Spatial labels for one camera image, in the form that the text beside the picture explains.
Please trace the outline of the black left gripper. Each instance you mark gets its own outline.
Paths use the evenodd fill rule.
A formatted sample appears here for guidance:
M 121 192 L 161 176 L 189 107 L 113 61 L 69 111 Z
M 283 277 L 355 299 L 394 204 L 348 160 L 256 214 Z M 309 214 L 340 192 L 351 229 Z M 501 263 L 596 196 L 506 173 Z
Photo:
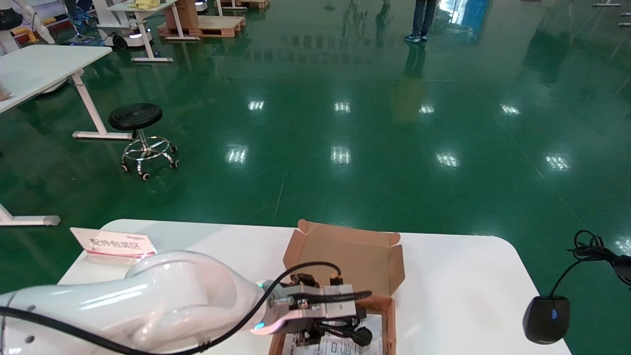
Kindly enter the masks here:
M 297 347 L 319 345 L 325 332 L 320 328 L 322 318 L 303 318 L 290 321 L 290 333 L 295 334 Z

